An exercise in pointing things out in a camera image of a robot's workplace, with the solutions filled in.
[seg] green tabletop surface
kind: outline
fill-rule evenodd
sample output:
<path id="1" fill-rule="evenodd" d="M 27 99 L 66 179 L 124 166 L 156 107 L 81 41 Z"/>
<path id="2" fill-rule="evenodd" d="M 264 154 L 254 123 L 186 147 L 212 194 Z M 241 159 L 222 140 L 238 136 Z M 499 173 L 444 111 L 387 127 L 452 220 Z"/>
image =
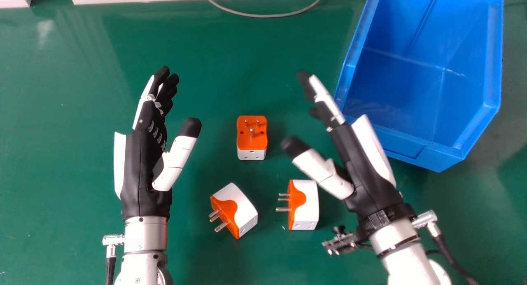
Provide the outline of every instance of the green tabletop surface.
<path id="1" fill-rule="evenodd" d="M 311 2 L 222 0 L 254 13 Z M 124 231 L 113 133 L 130 131 L 141 91 L 164 64 L 181 78 L 169 137 L 184 118 L 203 122 L 174 185 L 167 254 L 176 285 L 386 284 L 374 253 L 326 254 L 320 242 L 331 228 L 352 230 L 356 217 L 324 191 L 316 231 L 288 231 L 286 214 L 275 212 L 288 180 L 306 178 L 279 148 L 286 136 L 337 157 L 307 114 L 296 71 L 317 74 L 333 92 L 364 3 L 323 0 L 302 15 L 261 20 L 204 0 L 34 0 L 0 10 L 0 285 L 104 283 L 102 236 Z M 527 271 L 527 0 L 505 3 L 501 110 L 467 159 L 442 173 L 390 161 L 406 202 L 435 210 L 466 270 L 482 284 L 519 285 Z M 268 118 L 264 161 L 237 158 L 241 114 Z M 207 218 L 209 197 L 229 182 L 259 213 L 240 240 L 215 233 Z M 464 284 L 441 256 L 431 258 Z"/>

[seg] blue plastic bin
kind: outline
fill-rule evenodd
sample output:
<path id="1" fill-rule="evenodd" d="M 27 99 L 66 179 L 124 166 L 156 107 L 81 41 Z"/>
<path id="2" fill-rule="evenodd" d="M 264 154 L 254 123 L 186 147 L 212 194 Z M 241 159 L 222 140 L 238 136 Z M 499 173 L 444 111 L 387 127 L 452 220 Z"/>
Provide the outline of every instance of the blue plastic bin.
<path id="1" fill-rule="evenodd" d="M 441 172 L 499 109 L 502 35 L 503 0 L 367 0 L 335 101 L 388 156 Z"/>

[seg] orange and white plug adapter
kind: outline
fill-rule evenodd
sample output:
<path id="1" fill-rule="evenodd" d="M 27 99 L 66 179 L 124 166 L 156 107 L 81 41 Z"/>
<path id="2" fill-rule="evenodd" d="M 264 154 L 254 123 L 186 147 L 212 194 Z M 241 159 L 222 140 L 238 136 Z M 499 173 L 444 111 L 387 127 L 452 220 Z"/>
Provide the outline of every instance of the orange and white plug adapter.
<path id="1" fill-rule="evenodd" d="M 319 206 L 317 183 L 312 180 L 289 180 L 287 193 L 278 194 L 279 202 L 286 201 L 287 208 L 278 207 L 276 212 L 288 212 L 288 225 L 292 231 L 313 230 L 317 227 Z"/>
<path id="2" fill-rule="evenodd" d="M 236 121 L 236 146 L 242 161 L 265 159 L 267 152 L 267 118 L 265 116 L 239 116 Z"/>
<path id="3" fill-rule="evenodd" d="M 258 212 L 234 183 L 229 183 L 214 193 L 210 197 L 210 204 L 213 212 L 209 214 L 209 221 L 222 220 L 222 223 L 214 229 L 215 232 L 227 227 L 238 239 L 258 223 Z"/>

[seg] robotic left hand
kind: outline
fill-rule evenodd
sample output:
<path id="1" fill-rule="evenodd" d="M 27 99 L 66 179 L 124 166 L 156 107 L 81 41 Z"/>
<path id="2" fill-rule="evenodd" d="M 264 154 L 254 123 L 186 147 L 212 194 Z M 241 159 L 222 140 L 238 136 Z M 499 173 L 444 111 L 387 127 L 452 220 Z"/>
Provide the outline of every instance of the robotic left hand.
<path id="1" fill-rule="evenodd" d="M 115 246 L 124 244 L 117 283 L 169 283 L 166 268 L 166 224 L 170 217 L 172 186 L 181 173 L 201 131 L 197 118 L 187 118 L 168 152 L 165 117 L 173 107 L 179 77 L 161 67 L 147 83 L 139 100 L 132 133 L 115 133 L 114 187 L 122 202 L 125 233 L 103 238 L 107 248 L 107 284 L 113 283 Z"/>

